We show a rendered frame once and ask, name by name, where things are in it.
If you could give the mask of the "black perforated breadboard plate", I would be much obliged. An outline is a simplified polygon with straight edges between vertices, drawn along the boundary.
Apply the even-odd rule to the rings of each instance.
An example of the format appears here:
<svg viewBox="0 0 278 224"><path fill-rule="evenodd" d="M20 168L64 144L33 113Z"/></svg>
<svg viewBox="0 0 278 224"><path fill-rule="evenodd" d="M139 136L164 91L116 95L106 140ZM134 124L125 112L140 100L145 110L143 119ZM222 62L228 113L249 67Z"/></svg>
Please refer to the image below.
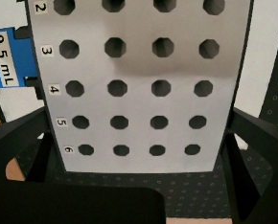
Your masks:
<svg viewBox="0 0 278 224"><path fill-rule="evenodd" d="M278 49L259 119L278 125ZM35 139L15 158L25 180L41 139ZM272 177L272 166L252 147L240 149L245 166L263 194ZM64 173L59 156L52 184L145 187L159 191L165 198L167 218L230 219L231 212L221 157L215 172L182 174L82 174Z"/></svg>

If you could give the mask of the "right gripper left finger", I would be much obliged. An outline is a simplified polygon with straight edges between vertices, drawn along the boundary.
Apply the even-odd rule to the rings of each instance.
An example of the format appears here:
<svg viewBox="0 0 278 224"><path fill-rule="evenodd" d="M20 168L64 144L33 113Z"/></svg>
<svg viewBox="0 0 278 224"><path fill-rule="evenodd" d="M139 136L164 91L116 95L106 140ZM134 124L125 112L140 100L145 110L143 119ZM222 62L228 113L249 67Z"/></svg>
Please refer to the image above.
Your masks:
<svg viewBox="0 0 278 224"><path fill-rule="evenodd" d="M41 134L35 160L24 181L52 184L58 151L45 106L0 124L0 178L8 179L7 164Z"/></svg>

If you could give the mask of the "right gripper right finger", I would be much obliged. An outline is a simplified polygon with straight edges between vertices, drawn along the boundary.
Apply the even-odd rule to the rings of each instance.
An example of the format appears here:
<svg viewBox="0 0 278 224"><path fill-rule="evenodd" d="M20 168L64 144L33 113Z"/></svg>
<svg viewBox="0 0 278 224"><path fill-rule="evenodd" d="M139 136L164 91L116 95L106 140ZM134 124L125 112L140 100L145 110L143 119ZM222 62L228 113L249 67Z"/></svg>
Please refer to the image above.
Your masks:
<svg viewBox="0 0 278 224"><path fill-rule="evenodd" d="M272 178L262 197L245 166L235 134L272 166ZM220 157L232 224L276 224L278 221L278 125L263 121L234 107Z"/></svg>

